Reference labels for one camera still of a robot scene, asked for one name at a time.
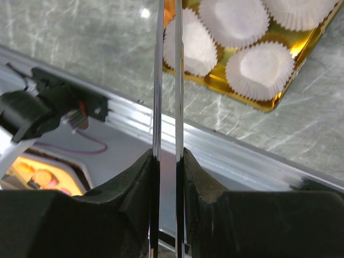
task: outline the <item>black bracket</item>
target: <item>black bracket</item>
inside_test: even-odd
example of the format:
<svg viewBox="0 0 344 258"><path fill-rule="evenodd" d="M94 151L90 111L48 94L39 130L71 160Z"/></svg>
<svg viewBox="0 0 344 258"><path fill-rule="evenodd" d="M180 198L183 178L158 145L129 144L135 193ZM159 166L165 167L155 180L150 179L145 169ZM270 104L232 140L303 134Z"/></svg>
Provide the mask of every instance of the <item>black bracket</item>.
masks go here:
<svg viewBox="0 0 344 258"><path fill-rule="evenodd" d="M108 115L108 99L106 97L41 68L32 68L31 72L32 80L37 83L36 89L39 93L43 93L48 89L68 87L75 98L84 105L87 116L105 122Z"/></svg>

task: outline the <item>tabletop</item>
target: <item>tabletop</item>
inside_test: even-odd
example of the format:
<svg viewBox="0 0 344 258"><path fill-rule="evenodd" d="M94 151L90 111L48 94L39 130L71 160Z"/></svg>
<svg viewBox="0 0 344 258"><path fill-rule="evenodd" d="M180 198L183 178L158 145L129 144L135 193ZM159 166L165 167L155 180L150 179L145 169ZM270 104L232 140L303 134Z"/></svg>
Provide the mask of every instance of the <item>tabletop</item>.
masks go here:
<svg viewBox="0 0 344 258"><path fill-rule="evenodd" d="M153 106L157 0L1 0L0 44ZM344 180L344 8L271 113L185 81L184 116ZM163 75L163 112L174 113Z"/></svg>

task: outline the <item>bright light spot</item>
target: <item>bright light spot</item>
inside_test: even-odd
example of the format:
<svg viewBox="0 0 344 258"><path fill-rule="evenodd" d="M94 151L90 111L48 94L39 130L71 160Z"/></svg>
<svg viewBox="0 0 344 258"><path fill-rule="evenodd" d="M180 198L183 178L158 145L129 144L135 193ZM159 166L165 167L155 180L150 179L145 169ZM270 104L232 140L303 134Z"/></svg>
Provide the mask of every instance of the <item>bright light spot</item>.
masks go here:
<svg viewBox="0 0 344 258"><path fill-rule="evenodd" d="M141 10L141 17L147 19L151 16L151 12L147 8Z"/></svg>

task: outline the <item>metal edge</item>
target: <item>metal edge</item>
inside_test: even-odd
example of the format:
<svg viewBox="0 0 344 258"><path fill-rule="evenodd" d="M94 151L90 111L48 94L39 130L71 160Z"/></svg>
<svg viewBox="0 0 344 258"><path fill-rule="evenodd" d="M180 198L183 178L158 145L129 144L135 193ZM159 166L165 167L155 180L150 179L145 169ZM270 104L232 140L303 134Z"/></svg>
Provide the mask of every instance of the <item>metal edge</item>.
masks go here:
<svg viewBox="0 0 344 258"><path fill-rule="evenodd" d="M43 62L36 61L0 46L0 64L11 62L28 72L40 67L90 90L103 94L109 99L109 115L106 123L131 134L147 143L152 142L153 111L135 100L125 97L112 89L86 82ZM175 121L162 117L162 149L175 152ZM210 169L238 181L252 189L261 191L288 191L303 178L321 182L344 192L344 182L307 168L295 162L266 152L233 137L222 135L193 122L184 123L184 143L205 169Z"/></svg>

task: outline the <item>white cupcake liner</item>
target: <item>white cupcake liner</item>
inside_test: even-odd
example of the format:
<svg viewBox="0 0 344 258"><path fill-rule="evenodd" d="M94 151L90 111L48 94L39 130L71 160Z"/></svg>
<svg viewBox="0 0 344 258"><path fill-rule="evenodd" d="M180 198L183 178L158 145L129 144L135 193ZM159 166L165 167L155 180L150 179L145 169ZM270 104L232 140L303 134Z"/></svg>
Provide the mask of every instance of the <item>white cupcake liner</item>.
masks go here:
<svg viewBox="0 0 344 258"><path fill-rule="evenodd" d="M237 94L268 101L283 90L294 65L285 46L266 42L235 53L227 63L226 77Z"/></svg>
<svg viewBox="0 0 344 258"><path fill-rule="evenodd" d="M202 0L198 12L215 41L224 47L249 46L269 28L268 11L261 0Z"/></svg>
<svg viewBox="0 0 344 258"><path fill-rule="evenodd" d="M339 0L263 0L274 20L290 31L309 31L333 10Z"/></svg>
<svg viewBox="0 0 344 258"><path fill-rule="evenodd" d="M184 9L182 14L184 70L196 76L205 76L217 64L216 45L196 13L191 9ZM173 19L167 25L163 43L163 58L172 69L175 69L176 64L175 24Z"/></svg>

